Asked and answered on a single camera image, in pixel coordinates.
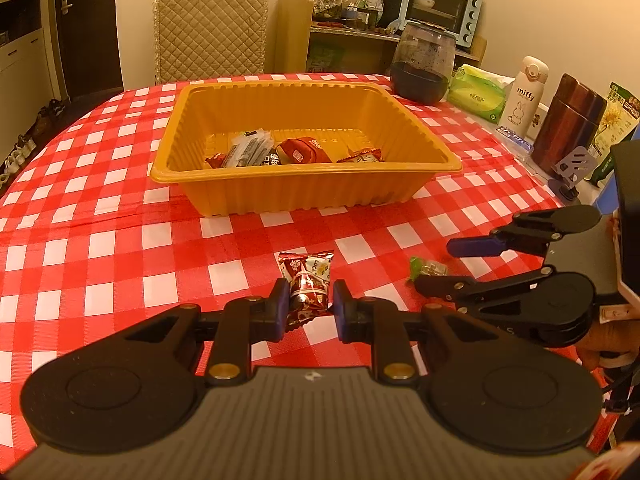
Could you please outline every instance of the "human hand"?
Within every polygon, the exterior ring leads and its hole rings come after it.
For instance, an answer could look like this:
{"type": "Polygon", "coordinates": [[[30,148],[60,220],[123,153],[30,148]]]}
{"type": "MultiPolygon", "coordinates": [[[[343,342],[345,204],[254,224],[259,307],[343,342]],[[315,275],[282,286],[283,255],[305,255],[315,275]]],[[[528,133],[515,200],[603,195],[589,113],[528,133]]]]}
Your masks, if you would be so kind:
{"type": "Polygon", "coordinates": [[[600,361],[599,352],[638,353],[640,320],[594,323],[585,337],[575,344],[582,366],[594,370],[600,361]]]}

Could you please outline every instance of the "toaster oven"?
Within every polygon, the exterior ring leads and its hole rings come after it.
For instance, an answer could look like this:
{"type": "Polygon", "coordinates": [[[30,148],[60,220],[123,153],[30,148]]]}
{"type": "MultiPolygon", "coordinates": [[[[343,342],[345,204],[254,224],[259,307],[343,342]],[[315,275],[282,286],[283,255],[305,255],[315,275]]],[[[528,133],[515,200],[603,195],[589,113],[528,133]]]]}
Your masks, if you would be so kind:
{"type": "Polygon", "coordinates": [[[456,38],[457,46],[468,48],[474,39],[482,0],[385,0],[381,26],[399,20],[400,30],[407,22],[433,23],[456,38]]]}

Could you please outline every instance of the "dark drink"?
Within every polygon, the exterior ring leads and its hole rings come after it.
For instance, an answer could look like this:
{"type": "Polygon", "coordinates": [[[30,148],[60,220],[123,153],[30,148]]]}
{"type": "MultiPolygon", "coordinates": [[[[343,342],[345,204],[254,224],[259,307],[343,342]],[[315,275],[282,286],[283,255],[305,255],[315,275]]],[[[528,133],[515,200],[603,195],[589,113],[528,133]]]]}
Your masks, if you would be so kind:
{"type": "Polygon", "coordinates": [[[391,65],[391,86],[405,99],[434,105],[446,94],[449,80],[438,73],[415,68],[406,61],[395,61],[391,65]]]}

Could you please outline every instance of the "door handle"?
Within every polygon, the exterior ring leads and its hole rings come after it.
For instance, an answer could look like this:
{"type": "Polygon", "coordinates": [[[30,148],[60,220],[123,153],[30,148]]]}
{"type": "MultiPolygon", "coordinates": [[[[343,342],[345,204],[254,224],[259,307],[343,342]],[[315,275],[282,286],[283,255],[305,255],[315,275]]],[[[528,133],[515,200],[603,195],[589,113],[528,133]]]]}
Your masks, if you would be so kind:
{"type": "Polygon", "coordinates": [[[60,11],[62,12],[62,14],[67,14],[69,12],[69,9],[73,6],[74,4],[68,3],[68,0],[62,0],[62,6],[60,7],[60,11]]]}

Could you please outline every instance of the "green tissue package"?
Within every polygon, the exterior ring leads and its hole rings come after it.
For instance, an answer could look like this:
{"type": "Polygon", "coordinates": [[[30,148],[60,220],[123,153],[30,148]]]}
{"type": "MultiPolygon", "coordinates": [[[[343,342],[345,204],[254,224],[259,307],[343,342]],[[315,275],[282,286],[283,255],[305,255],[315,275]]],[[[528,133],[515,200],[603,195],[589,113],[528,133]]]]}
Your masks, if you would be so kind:
{"type": "Polygon", "coordinates": [[[497,124],[507,102],[507,92],[504,89],[512,82],[513,77],[504,77],[464,64],[451,80],[447,101],[497,124]]]}

